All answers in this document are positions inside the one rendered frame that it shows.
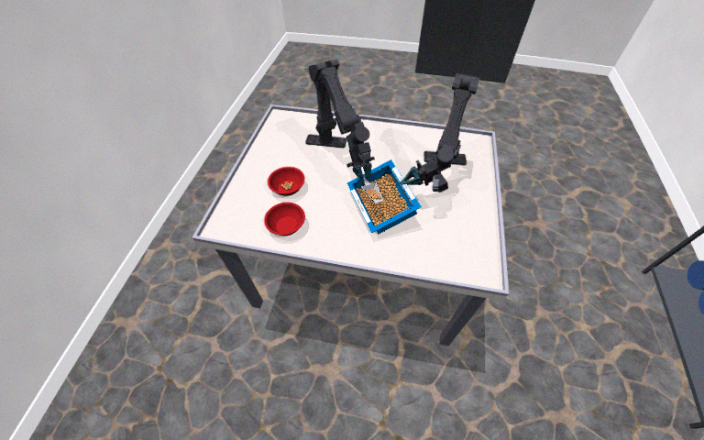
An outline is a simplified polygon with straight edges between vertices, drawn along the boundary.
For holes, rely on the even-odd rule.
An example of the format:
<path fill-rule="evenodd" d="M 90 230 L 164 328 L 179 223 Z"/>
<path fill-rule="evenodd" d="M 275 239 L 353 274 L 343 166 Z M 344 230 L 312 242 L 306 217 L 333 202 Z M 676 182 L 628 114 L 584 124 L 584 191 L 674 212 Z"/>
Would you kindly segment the red bowl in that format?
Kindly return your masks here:
<path fill-rule="evenodd" d="M 296 203 L 278 203 L 265 214 L 265 227 L 273 234 L 289 236 L 297 232 L 305 220 L 304 210 Z"/>
<path fill-rule="evenodd" d="M 304 181 L 305 177 L 301 170 L 294 167 L 282 167 L 276 169 L 268 177 L 268 186 L 279 195 L 289 196 L 297 193 L 303 186 Z M 291 189 L 285 190 L 281 187 L 285 182 L 293 182 Z"/>

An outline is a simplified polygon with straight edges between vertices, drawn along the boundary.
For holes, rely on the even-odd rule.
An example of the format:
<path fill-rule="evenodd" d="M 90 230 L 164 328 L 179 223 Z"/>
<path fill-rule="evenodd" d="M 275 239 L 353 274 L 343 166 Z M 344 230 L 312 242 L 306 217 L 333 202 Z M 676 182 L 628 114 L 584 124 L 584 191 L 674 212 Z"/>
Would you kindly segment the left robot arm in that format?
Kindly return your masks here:
<path fill-rule="evenodd" d="M 458 139 L 459 129 L 468 99 L 471 97 L 472 93 L 476 93 L 478 85 L 479 77 L 459 73 L 456 74 L 452 85 L 452 88 L 454 87 L 453 89 L 455 89 L 454 102 L 447 125 L 445 127 L 445 130 L 443 131 L 441 139 L 439 140 L 437 150 L 423 152 L 424 162 L 435 160 L 439 167 L 437 167 L 435 162 L 424 167 L 426 169 L 428 182 L 433 182 L 433 192 L 441 193 L 448 189 L 448 183 L 441 171 L 450 168 L 451 164 L 464 166 L 467 165 L 466 154 L 459 153 L 461 148 L 461 145 L 459 145 L 461 141 Z M 439 150 L 440 152 L 438 152 Z"/>

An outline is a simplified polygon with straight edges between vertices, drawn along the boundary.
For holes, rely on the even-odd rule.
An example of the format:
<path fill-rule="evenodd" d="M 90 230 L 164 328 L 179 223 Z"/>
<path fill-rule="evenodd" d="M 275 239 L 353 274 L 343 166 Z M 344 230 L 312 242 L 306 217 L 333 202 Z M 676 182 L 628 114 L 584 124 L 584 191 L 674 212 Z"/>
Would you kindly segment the grey table edge rim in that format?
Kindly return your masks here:
<path fill-rule="evenodd" d="M 268 119 L 272 109 L 310 113 L 310 114 L 317 114 L 317 111 L 318 111 L 316 109 L 274 105 L 274 104 L 270 105 L 268 111 L 263 116 L 257 129 L 255 130 L 251 139 L 249 140 L 249 142 L 245 146 L 243 152 L 241 153 L 240 157 L 238 158 L 235 166 L 233 167 L 233 169 L 230 171 L 229 175 L 227 176 L 220 191 L 218 192 L 218 194 L 214 198 L 214 201 L 212 202 L 211 206 L 209 207 L 202 222 L 199 224 L 197 230 L 195 231 L 195 233 L 192 237 L 193 240 L 201 241 L 201 242 L 205 242 L 205 243 L 210 243 L 210 244 L 215 244 L 215 245 L 220 245 L 220 246 L 225 246 L 225 247 L 230 247 L 230 248 L 239 248 L 239 249 L 264 253 L 264 254 L 270 254 L 270 255 L 285 257 L 285 258 L 289 258 L 289 259 L 304 260 L 304 261 L 309 261 L 309 262 L 314 262 L 314 263 L 319 263 L 319 264 L 325 264 L 325 265 L 329 265 L 329 266 L 335 266 L 335 267 L 339 267 L 339 268 L 360 270 L 360 271 L 376 273 L 376 274 L 380 274 L 380 275 L 392 276 L 392 277 L 402 278 L 402 279 L 407 279 L 407 280 L 412 280 L 412 281 L 428 282 L 428 283 L 432 283 L 432 284 L 444 285 L 444 286 L 455 287 L 455 288 L 459 288 L 459 289 L 471 290 L 471 291 L 476 291 L 476 292 L 486 292 L 486 293 L 492 293 L 492 294 L 497 294 L 497 295 L 502 295 L 502 296 L 507 296 L 509 294 L 506 250 L 505 250 L 505 239 L 504 239 L 504 227 L 503 227 L 502 206 L 501 206 L 500 176 L 499 176 L 499 166 L 498 166 L 498 157 L 497 157 L 497 148 L 496 148 L 496 138 L 495 138 L 495 132 L 493 132 L 493 131 L 466 128 L 466 127 L 459 128 L 459 132 L 466 132 L 466 133 L 472 133 L 472 134 L 491 136 L 493 162 L 494 162 L 494 173 L 495 173 L 495 184 L 496 184 L 498 220 L 499 220 L 500 259 L 501 259 L 501 273 L 502 273 L 502 288 L 503 288 L 503 290 L 493 289 L 493 288 L 483 287 L 483 286 L 478 286 L 478 285 L 472 285 L 472 284 L 466 284 L 466 283 L 461 283 L 461 282 L 455 282 L 455 281 L 450 281 L 450 280 L 440 280 L 440 279 L 418 276 L 418 275 L 402 273 L 402 272 L 386 270 L 386 269 L 376 269 L 376 268 L 372 268 L 372 267 L 366 267 L 366 266 L 360 266 L 360 265 L 356 265 L 356 264 L 334 261 L 334 260 L 330 260 L 330 259 L 309 257 L 309 256 L 305 256 L 305 255 L 293 254 L 293 253 L 289 253 L 289 252 L 283 252 L 283 251 L 273 250 L 273 249 L 268 249 L 268 248 L 263 248 L 263 247 L 253 247 L 253 246 L 249 246 L 249 245 L 243 245 L 243 244 L 238 244 L 238 243 L 234 243 L 234 242 L 228 242 L 228 241 L 224 241 L 224 240 L 218 240 L 218 239 L 200 236 L 202 231 L 204 230 L 206 223 L 208 222 L 210 216 L 212 215 L 214 209 L 216 208 L 217 204 L 219 203 L 221 197 L 223 196 L 228 184 L 233 179 L 235 173 L 237 172 L 238 167 L 240 166 L 241 162 L 243 161 L 243 159 L 247 155 L 247 153 L 248 153 L 251 145 L 253 144 L 254 140 L 256 139 L 259 131 L 262 129 L 263 125 L 265 124 L 266 120 Z M 395 118 L 379 117 L 379 116 L 372 116 L 372 115 L 359 115 L 359 117 L 360 117 L 360 119 L 365 119 L 365 120 L 380 121 L 380 122 L 402 124 L 402 125 L 409 125 L 409 126 L 430 127 L 430 128 L 437 128 L 437 129 L 445 129 L 446 128 L 446 125 L 438 125 L 438 124 L 431 124 L 431 123 L 425 123 L 425 122 L 417 122 L 417 121 L 402 120 L 402 119 L 395 119 Z M 495 156 L 495 161 L 494 161 L 494 156 Z"/>

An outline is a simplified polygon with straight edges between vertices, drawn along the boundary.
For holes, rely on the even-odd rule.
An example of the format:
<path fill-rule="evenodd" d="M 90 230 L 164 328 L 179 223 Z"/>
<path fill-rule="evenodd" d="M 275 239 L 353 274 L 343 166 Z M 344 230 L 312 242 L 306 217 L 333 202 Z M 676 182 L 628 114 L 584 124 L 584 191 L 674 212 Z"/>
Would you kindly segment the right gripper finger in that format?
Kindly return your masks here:
<path fill-rule="evenodd" d="M 363 170 L 364 170 L 364 172 L 365 172 L 365 175 L 366 175 L 366 178 L 367 178 L 367 181 L 368 181 L 368 182 L 370 182 L 371 168 L 372 168 L 372 164 L 369 164 L 369 165 L 363 167 Z M 367 170 L 368 170 L 368 171 L 367 171 Z"/>
<path fill-rule="evenodd" d="M 365 182 L 364 182 L 364 178 L 363 178 L 363 173 L 362 173 L 361 167 L 353 169 L 353 172 L 358 176 L 358 178 L 360 179 L 360 181 L 361 181 L 361 183 L 363 184 L 363 186 L 365 186 Z M 361 176 L 361 178 L 360 178 L 360 176 L 359 176 L 358 174 Z"/>

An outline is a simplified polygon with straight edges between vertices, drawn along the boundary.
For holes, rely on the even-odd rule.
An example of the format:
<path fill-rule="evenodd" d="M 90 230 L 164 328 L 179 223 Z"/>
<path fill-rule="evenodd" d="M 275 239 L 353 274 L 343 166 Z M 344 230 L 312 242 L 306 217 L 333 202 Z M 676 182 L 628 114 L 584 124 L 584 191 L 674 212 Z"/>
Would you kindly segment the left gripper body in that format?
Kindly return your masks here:
<path fill-rule="evenodd" d="M 431 163 L 433 163 L 433 162 L 435 162 L 435 160 L 431 160 L 431 161 L 425 163 L 424 165 L 422 165 L 419 160 L 417 160 L 417 161 L 415 161 L 415 162 L 416 162 L 416 164 L 417 164 L 417 169 L 415 168 L 415 166 L 414 166 L 414 168 L 415 168 L 415 170 L 417 171 L 418 175 L 420 176 L 422 184 L 424 184 L 425 186 L 429 185 L 429 182 L 428 182 L 428 179 L 427 179 L 427 175 L 426 175 L 426 171 L 425 171 L 424 167 L 427 166 L 427 165 L 429 165 L 429 164 L 431 164 Z M 435 164 L 437 165 L 436 162 L 435 162 Z M 437 167 L 438 167 L 438 165 L 437 165 Z M 439 168 L 439 167 L 438 167 L 438 168 Z"/>

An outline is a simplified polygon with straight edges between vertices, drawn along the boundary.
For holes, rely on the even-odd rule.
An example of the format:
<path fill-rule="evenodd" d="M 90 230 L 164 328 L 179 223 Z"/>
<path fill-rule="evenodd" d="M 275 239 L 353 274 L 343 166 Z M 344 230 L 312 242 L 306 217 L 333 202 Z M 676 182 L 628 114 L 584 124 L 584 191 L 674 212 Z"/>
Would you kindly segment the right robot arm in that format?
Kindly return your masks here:
<path fill-rule="evenodd" d="M 371 148 L 369 142 L 365 141 L 369 139 L 369 130 L 361 122 L 359 115 L 356 114 L 355 109 L 345 97 L 337 76 L 338 60 L 330 61 L 309 66 L 310 77 L 317 89 L 318 113 L 315 129 L 319 135 L 309 134 L 305 144 L 343 149 L 348 143 L 352 161 L 368 160 L 371 158 Z M 334 107 L 335 118 L 332 114 L 330 99 Z M 332 129 L 336 128 L 336 123 L 341 135 L 348 133 L 349 129 L 352 130 L 351 133 L 346 137 L 332 137 Z"/>

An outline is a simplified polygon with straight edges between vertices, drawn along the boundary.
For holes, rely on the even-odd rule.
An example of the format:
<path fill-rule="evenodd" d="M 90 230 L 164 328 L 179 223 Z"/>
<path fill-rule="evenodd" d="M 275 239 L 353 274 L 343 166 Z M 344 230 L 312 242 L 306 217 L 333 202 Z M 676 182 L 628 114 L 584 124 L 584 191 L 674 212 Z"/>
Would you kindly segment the blue dog food box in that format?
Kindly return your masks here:
<path fill-rule="evenodd" d="M 360 179 L 357 177 L 347 183 L 371 233 L 377 231 L 377 233 L 380 234 L 392 228 L 393 226 L 396 226 L 397 224 L 411 218 L 412 216 L 417 215 L 416 210 L 422 207 L 413 195 L 409 186 L 407 184 L 401 184 L 403 177 L 401 176 L 391 159 L 379 165 L 377 168 L 371 170 L 370 182 L 374 182 L 375 180 L 378 181 L 380 178 L 382 178 L 382 176 L 385 176 L 385 174 L 389 174 L 391 177 L 393 177 L 393 179 L 395 179 L 396 188 L 398 188 L 398 191 L 401 194 L 401 196 L 399 197 L 403 197 L 403 199 L 405 199 L 405 201 L 407 202 L 408 208 L 410 208 L 399 214 L 396 214 L 390 219 L 375 226 L 372 223 L 372 220 L 370 220 L 371 218 L 369 213 L 367 213 L 367 208 L 365 207 L 365 205 L 363 205 L 364 203 L 361 202 L 361 198 L 359 198 L 360 196 L 358 194 L 358 191 L 356 191 L 357 188 L 361 189 L 361 186 L 363 186 Z"/>

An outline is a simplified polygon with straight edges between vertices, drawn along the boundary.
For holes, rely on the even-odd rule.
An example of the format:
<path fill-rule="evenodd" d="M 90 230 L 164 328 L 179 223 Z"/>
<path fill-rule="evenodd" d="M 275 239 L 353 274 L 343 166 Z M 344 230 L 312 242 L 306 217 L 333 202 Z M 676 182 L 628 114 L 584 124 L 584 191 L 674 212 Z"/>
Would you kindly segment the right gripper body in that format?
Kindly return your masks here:
<path fill-rule="evenodd" d="M 374 159 L 375 159 L 374 157 L 371 157 L 371 158 L 369 158 L 369 159 L 360 159 L 360 160 L 357 160 L 357 161 L 349 162 L 349 163 L 347 164 L 347 167 L 349 168 L 349 167 L 352 167 L 352 166 L 353 166 L 352 170 L 355 169 L 355 168 L 364 167 L 364 166 L 367 166 L 367 165 L 371 164 L 371 161 L 373 161 Z M 350 166 L 349 166 L 349 165 L 350 165 Z"/>

